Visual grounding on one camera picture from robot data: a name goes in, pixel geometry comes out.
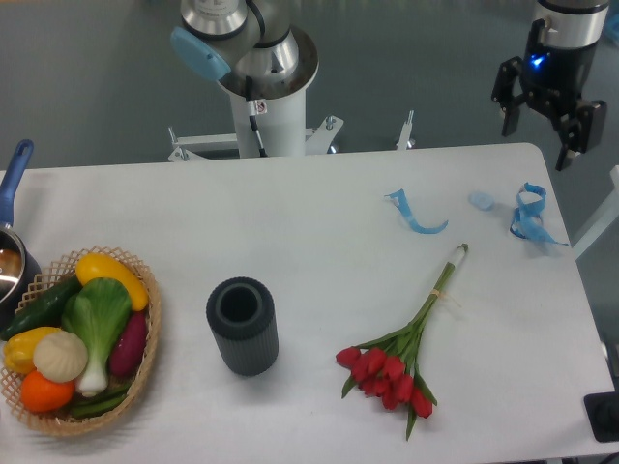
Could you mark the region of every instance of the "orange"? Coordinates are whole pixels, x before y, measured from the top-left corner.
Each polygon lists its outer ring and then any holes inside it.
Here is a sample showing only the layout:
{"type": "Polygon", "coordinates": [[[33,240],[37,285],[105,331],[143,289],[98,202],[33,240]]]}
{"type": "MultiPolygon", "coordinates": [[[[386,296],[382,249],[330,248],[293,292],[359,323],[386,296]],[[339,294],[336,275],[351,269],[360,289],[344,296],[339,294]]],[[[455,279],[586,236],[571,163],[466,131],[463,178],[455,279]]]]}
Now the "orange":
{"type": "Polygon", "coordinates": [[[47,413],[63,407],[74,396],[74,381],[57,384],[33,370],[21,383],[21,403],[31,413],[47,413]]]}

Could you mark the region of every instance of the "ribbed black cup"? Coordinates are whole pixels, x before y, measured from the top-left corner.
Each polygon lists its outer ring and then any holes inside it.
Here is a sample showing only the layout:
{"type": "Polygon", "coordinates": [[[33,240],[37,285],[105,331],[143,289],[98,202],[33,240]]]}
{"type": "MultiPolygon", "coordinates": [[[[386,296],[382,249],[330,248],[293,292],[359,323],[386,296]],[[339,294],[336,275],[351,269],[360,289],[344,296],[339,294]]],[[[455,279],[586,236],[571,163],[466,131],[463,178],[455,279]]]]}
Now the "ribbed black cup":
{"type": "Polygon", "coordinates": [[[280,349],[275,304],[267,287],[234,277],[213,291],[206,319],[221,357],[233,372],[252,376],[267,370],[280,349]]]}

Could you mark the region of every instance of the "yellow bell pepper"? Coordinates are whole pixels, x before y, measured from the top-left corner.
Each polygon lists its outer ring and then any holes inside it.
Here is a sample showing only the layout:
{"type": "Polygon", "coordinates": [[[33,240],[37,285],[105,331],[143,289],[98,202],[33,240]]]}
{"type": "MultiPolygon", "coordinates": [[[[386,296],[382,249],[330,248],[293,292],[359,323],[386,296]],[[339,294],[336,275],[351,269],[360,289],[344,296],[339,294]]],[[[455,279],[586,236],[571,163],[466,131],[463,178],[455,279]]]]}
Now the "yellow bell pepper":
{"type": "Polygon", "coordinates": [[[4,345],[4,365],[18,374],[28,374],[35,370],[32,358],[37,344],[49,334],[59,332],[57,327],[38,327],[12,336],[4,345]]]}
{"type": "Polygon", "coordinates": [[[148,292],[144,284],[127,266],[111,256],[101,253],[82,256],[75,265],[75,275],[82,286],[95,278],[114,278],[127,289],[133,311],[141,311],[148,305],[148,292]]]}

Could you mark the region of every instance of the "light blue ribbon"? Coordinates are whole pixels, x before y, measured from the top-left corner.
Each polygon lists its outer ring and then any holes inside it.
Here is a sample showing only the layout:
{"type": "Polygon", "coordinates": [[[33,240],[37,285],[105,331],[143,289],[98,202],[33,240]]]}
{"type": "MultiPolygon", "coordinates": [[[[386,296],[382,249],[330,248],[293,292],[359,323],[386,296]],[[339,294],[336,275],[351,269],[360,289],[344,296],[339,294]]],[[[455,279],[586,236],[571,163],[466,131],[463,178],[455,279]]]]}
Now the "light blue ribbon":
{"type": "Polygon", "coordinates": [[[545,189],[540,186],[532,186],[529,183],[522,186],[516,196],[516,203],[518,206],[514,209],[514,217],[510,225],[510,232],[520,239],[530,240],[532,242],[569,245],[557,242],[544,229],[544,221],[542,220],[541,214],[545,208],[545,196],[545,189]],[[535,193],[540,199],[532,203],[524,203],[521,194],[526,191],[535,193]]]}
{"type": "Polygon", "coordinates": [[[406,219],[408,225],[410,225],[410,228],[418,234],[438,234],[445,227],[447,227],[447,220],[438,227],[423,227],[419,225],[419,222],[417,222],[417,220],[413,216],[413,212],[410,210],[410,206],[408,206],[408,200],[406,200],[406,195],[404,194],[403,189],[400,189],[398,191],[395,191],[394,193],[385,196],[388,196],[394,201],[394,204],[404,216],[404,219],[406,219]]]}

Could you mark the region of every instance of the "pot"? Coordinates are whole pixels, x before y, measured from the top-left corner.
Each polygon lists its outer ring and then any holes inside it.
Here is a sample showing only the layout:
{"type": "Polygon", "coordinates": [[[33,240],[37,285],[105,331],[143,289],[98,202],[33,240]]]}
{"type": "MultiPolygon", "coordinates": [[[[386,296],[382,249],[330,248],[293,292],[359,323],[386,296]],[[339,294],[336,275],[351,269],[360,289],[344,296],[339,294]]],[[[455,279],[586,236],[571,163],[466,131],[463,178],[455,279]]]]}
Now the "pot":
{"type": "Polygon", "coordinates": [[[13,231],[15,193],[33,151],[32,141],[20,141],[0,184],[0,331],[11,323],[28,284],[41,272],[13,231]]]}

